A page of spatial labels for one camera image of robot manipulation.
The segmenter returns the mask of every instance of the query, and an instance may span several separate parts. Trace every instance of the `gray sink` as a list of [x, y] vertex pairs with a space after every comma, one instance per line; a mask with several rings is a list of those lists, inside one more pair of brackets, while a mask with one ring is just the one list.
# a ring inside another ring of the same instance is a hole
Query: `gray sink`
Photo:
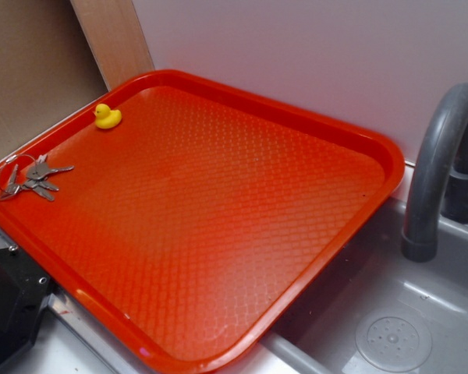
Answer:
[[468, 373], [468, 228], [442, 219], [437, 256], [415, 263], [404, 209], [390, 199], [274, 325], [309, 372]]

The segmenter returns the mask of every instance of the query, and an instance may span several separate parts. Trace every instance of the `key ring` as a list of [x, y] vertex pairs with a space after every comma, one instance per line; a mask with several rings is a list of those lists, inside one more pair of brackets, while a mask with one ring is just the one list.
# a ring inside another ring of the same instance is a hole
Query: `key ring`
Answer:
[[[2, 172], [3, 172], [3, 169], [5, 169], [6, 166], [10, 165], [12, 162], [14, 162], [15, 160], [17, 160], [19, 157], [29, 157], [31, 160], [33, 160], [34, 164], [37, 165], [37, 160], [31, 156], [30, 154], [28, 153], [18, 153], [18, 154], [14, 154], [12, 155], [11, 157], [9, 157], [8, 159], [5, 160], [5, 163], [0, 167], [0, 181], [2, 180]], [[0, 186], [0, 191], [2, 193], [6, 193], [8, 194], [9, 192], [6, 191], [5, 189], [3, 189], [1, 186]]]

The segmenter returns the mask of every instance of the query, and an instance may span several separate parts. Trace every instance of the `rubber duck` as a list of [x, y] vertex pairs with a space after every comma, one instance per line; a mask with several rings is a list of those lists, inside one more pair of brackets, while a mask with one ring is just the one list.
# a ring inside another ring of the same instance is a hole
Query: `rubber duck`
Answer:
[[95, 125], [99, 129], [112, 129], [122, 120], [122, 112], [118, 109], [114, 111], [106, 104], [98, 104], [95, 107]]

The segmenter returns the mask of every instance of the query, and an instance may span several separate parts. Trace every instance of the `sink drain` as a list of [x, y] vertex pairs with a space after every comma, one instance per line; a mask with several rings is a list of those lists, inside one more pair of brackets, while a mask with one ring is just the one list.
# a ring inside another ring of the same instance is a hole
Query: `sink drain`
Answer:
[[422, 365], [431, 352], [431, 335], [421, 319], [403, 309], [378, 309], [357, 327], [362, 356], [387, 372], [408, 372]]

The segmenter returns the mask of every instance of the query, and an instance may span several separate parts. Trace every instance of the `gray faucet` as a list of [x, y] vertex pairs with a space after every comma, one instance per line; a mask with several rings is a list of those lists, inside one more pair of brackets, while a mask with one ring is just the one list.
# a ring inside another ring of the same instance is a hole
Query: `gray faucet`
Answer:
[[435, 257], [440, 213], [468, 223], [468, 83], [442, 98], [421, 145], [402, 230], [406, 258]]

